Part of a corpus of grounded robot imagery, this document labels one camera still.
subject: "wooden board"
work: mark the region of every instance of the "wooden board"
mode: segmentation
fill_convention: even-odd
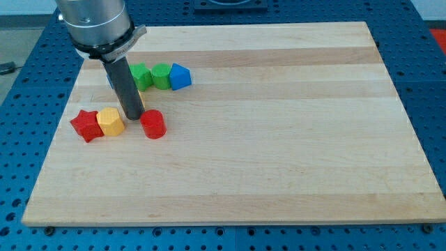
[[[82,66],[23,222],[29,226],[442,222],[446,201],[364,22],[152,27],[131,63],[194,84],[150,88],[167,134],[85,144],[69,120],[118,107]]]

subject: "table surface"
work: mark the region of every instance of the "table surface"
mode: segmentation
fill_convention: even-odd
[[[267,12],[193,13],[189,1],[130,0],[137,24],[365,21],[428,161],[446,191],[446,58],[410,1],[272,0]],[[430,250],[446,225],[43,228],[20,223],[82,60],[53,16],[0,107],[0,250]]]
[[[128,60],[190,67],[191,87],[141,93],[147,109],[164,114],[168,133],[148,140],[126,119],[123,134],[85,144],[69,121],[81,109],[119,106],[100,63],[86,61],[26,225],[446,220],[365,22],[152,27]]]

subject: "red star-shaped block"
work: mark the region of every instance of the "red star-shaped block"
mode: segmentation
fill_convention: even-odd
[[[97,113],[98,111],[86,112],[80,110],[77,117],[70,121],[77,134],[82,136],[87,143],[96,137],[104,136],[96,119]]]

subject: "red cylinder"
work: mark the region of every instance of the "red cylinder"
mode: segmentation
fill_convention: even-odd
[[[161,138],[166,133],[166,124],[162,113],[158,110],[152,109],[144,112],[139,121],[149,139]]]

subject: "toy block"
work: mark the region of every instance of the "toy block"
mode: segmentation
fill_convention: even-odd
[[[153,84],[151,71],[146,67],[145,63],[129,65],[129,67],[138,90],[145,91],[147,87]]]
[[[100,129],[105,136],[118,136],[124,129],[124,122],[117,108],[106,107],[96,114]]]
[[[162,113],[158,110],[152,109],[144,112],[141,115],[140,122],[144,134],[149,139],[161,138],[167,131],[166,124],[162,118]]]
[[[96,119],[97,113],[97,111],[80,110],[77,117],[70,121],[77,134],[82,136],[87,143],[96,137],[104,136]]]
[[[170,88],[169,74],[171,67],[165,63],[159,63],[152,68],[153,83],[160,90]]]
[[[189,69],[180,66],[177,63],[174,63],[172,65],[169,80],[173,91],[179,90],[192,84]]]

